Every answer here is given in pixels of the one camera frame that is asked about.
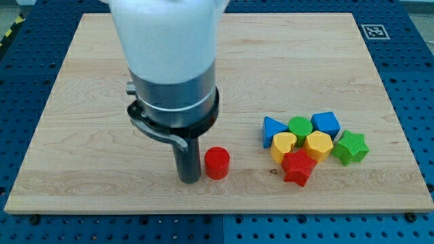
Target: yellow hexagonal block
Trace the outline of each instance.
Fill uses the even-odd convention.
[[[290,132],[281,132],[273,136],[271,142],[271,157],[276,163],[282,163],[283,157],[286,153],[290,153],[294,149],[297,137]]]
[[[333,141],[330,135],[320,131],[314,131],[306,137],[303,148],[306,153],[317,163],[321,163],[327,159],[333,149]]]

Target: red star-shaped block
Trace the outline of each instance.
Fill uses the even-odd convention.
[[[295,182],[304,186],[311,176],[317,162],[310,158],[304,149],[287,153],[283,158],[282,168],[286,172],[285,182]]]

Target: yellow and black tape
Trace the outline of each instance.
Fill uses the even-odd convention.
[[[9,30],[6,31],[5,36],[0,41],[0,61],[3,59],[4,55],[6,54],[7,49],[11,45],[12,41],[14,40],[15,36],[18,34],[18,30],[21,28],[21,26],[24,23],[24,17],[22,14],[20,14],[12,23]]]

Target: blue triangular prism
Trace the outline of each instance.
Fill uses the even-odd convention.
[[[269,148],[273,141],[273,136],[280,132],[288,131],[288,125],[285,125],[268,116],[264,117],[262,124],[262,142],[264,148]]]

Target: blue pegboard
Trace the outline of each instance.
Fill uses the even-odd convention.
[[[0,206],[4,208],[82,13],[97,0],[39,0],[0,63]],[[417,163],[434,190],[434,57],[395,0],[234,0],[227,12],[351,12],[382,77]],[[390,39],[369,39],[379,24]],[[9,216],[0,243],[419,242],[434,214]]]

